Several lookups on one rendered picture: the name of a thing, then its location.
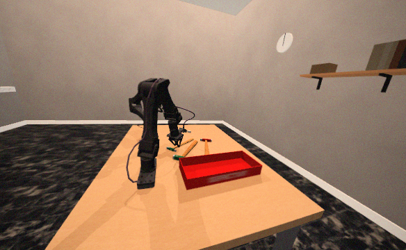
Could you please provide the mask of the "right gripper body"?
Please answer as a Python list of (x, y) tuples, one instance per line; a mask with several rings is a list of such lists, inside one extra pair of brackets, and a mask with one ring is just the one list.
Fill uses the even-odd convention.
[(186, 129), (177, 128), (175, 130), (170, 130), (170, 133), (167, 134), (167, 137), (169, 137), (169, 140), (178, 142), (181, 139), (181, 137), (184, 136), (184, 134), (181, 133), (183, 130), (186, 130)]

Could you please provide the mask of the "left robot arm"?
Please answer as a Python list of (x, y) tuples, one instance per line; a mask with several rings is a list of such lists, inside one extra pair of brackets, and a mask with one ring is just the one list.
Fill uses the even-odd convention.
[[(141, 101), (142, 97), (140, 97), (139, 93), (137, 93), (135, 97), (129, 98), (129, 110), (131, 113), (137, 114), (143, 120), (143, 108)], [(137, 106), (133, 106), (132, 104), (136, 104)]]

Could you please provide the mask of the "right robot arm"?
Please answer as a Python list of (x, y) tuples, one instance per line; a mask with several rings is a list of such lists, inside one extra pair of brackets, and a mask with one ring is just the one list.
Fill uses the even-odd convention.
[[(155, 182), (156, 157), (158, 156), (160, 142), (157, 131), (160, 102), (163, 106), (163, 115), (165, 119), (169, 120), (168, 126), (170, 130), (177, 129), (177, 124), (182, 120), (181, 113), (178, 111), (176, 105), (174, 105), (168, 91), (168, 86), (170, 84), (169, 79), (161, 79), (159, 82), (154, 83), (155, 80), (157, 80), (157, 78), (149, 78), (138, 84), (138, 93), (140, 94), (140, 97), (142, 97), (144, 109), (143, 134), (141, 139), (145, 132), (146, 134), (145, 138), (138, 146), (137, 156), (140, 157), (140, 172), (138, 175), (137, 186), (152, 185)], [(146, 114), (145, 107), (150, 90), (151, 94), (149, 97), (151, 98), (152, 96), (152, 98), (148, 101)]]

